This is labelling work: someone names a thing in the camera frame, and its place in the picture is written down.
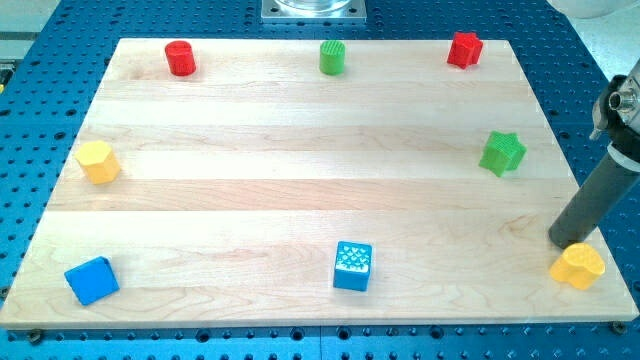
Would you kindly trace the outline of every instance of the yellow hexagon prism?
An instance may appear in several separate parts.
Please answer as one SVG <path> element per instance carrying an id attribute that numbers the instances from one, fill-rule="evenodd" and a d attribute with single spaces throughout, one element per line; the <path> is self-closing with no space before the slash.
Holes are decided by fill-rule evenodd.
<path id="1" fill-rule="evenodd" d="M 113 181 L 120 172 L 113 149 L 102 140 L 83 144 L 74 156 L 87 178 L 96 185 Z"/>
<path id="2" fill-rule="evenodd" d="M 564 250 L 549 269 L 549 274 L 556 281 L 587 290 L 604 271 L 604 261 L 596 249 L 589 244 L 578 243 Z"/>

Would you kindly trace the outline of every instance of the blue cube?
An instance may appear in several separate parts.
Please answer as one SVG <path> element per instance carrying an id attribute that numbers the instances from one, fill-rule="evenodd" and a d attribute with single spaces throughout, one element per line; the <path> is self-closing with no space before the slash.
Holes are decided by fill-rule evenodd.
<path id="1" fill-rule="evenodd" d="M 333 287 L 367 291 L 373 248 L 368 244 L 338 242 Z"/>
<path id="2" fill-rule="evenodd" d="M 120 289 L 109 260 L 102 256 L 65 272 L 64 277 L 84 306 Z"/>

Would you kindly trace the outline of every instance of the toy block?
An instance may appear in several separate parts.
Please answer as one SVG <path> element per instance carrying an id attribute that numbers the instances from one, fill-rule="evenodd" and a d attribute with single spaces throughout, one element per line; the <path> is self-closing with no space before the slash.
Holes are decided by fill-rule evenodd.
<path id="1" fill-rule="evenodd" d="M 559 282 L 568 282 L 576 289 L 587 290 L 604 274 L 605 265 L 600 254 L 591 245 L 573 244 L 549 269 L 551 277 Z"/>
<path id="2" fill-rule="evenodd" d="M 320 71 L 338 75 L 344 71 L 345 46 L 338 40 L 327 40 L 320 45 Z"/>
<path id="3" fill-rule="evenodd" d="M 507 170 L 516 170 L 526 152 L 527 148 L 520 143 L 517 134 L 492 131 L 484 147 L 479 166 L 501 177 Z"/>
<path id="4" fill-rule="evenodd" d="M 191 44 L 186 41 L 172 41 L 164 48 L 169 70 L 175 76 L 187 76 L 196 71 Z"/>
<path id="5" fill-rule="evenodd" d="M 87 178 L 96 185 L 113 181 L 120 172 L 120 164 L 111 146 L 104 141 L 83 144 L 75 158 Z"/>
<path id="6" fill-rule="evenodd" d="M 447 63 L 457 65 L 462 69 L 477 64 L 482 52 L 482 45 L 483 43 L 478 39 L 476 33 L 456 32 L 453 35 Z"/>
<path id="7" fill-rule="evenodd" d="M 372 250 L 368 244 L 338 242 L 333 287 L 367 291 L 371 275 Z"/>
<path id="8" fill-rule="evenodd" d="M 64 277 L 84 306 L 120 290 L 109 260 L 102 256 L 65 272 Z"/>

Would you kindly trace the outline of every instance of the metal mount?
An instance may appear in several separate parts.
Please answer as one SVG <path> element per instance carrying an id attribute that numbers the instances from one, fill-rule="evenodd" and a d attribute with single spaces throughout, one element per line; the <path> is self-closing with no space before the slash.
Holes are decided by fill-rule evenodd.
<path id="1" fill-rule="evenodd" d="M 348 21 L 350 23 L 364 24 L 367 20 L 365 0 L 325 1 L 327 3 L 326 7 L 305 6 L 307 5 L 305 3 L 321 2 L 262 0 L 262 23 L 331 23 Z"/>

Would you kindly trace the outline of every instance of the blue pegboard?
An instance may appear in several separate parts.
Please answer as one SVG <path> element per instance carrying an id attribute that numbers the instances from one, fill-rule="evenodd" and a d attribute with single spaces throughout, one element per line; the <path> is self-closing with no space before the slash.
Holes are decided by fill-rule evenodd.
<path id="1" fill-rule="evenodd" d="M 511 42 L 579 182 L 604 154 L 607 140 L 590 142 L 588 134 L 607 81 L 546 1 L 370 0 L 367 10 L 366 24 L 273 25 L 260 23 L 256 0 L 62 0 L 0 95 L 0 287 L 13 281 L 121 37 L 450 39 L 475 31 Z M 639 198 L 633 190 L 601 224 L 636 301 Z M 640 322 L 622 325 L 48 331 L 40 338 L 0 330 L 0 359 L 638 358 Z"/>

